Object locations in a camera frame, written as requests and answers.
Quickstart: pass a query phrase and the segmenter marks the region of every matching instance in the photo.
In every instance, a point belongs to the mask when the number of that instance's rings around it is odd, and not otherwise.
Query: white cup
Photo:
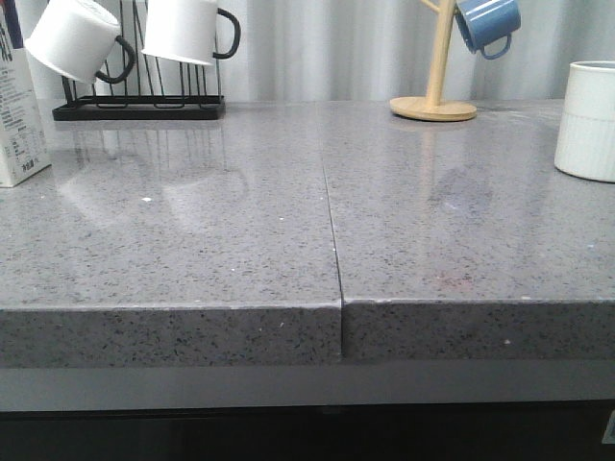
[[[615,61],[570,64],[555,166],[573,176],[615,182]]]
[[[115,16],[92,0],[51,0],[24,44],[32,56],[64,77],[85,84],[96,78],[117,84],[126,80],[135,63],[135,50],[120,34]],[[128,62],[118,77],[110,77],[100,68],[116,41]]]
[[[220,14],[234,25],[233,45],[227,53],[215,53],[215,22]],[[144,55],[191,64],[213,65],[237,51],[241,39],[239,21],[216,0],[150,0],[145,29]]]

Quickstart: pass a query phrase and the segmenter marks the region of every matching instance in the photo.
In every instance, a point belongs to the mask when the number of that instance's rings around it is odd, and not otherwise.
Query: wooden base
[[[433,122],[460,122],[477,116],[477,108],[458,101],[443,101],[439,106],[427,107],[427,98],[405,97],[392,99],[391,110],[402,117]]]

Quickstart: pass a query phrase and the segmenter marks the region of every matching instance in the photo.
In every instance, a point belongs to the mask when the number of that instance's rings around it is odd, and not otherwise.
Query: blue mug
[[[455,19],[470,51],[480,51],[486,60],[504,55],[510,49],[512,33],[521,27],[517,0],[465,0],[457,3]],[[503,37],[504,49],[487,55],[484,47]]]

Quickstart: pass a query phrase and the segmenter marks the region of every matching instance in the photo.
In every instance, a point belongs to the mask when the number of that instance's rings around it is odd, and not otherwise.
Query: wooden mug tree
[[[442,100],[456,0],[440,0],[439,6],[434,5],[430,0],[421,0],[421,2],[438,14],[427,95],[425,97],[408,96],[392,99],[390,102],[391,110],[403,117],[418,120],[437,122],[470,120],[477,116],[477,108],[467,103]]]

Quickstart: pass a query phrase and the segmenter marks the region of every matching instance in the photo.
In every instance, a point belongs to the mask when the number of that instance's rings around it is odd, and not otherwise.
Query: speckled stone surface
[[[0,191],[0,367],[320,364],[341,302],[312,107],[54,123]]]
[[[615,358],[615,184],[555,170],[561,102],[479,106],[321,108],[344,356]]]

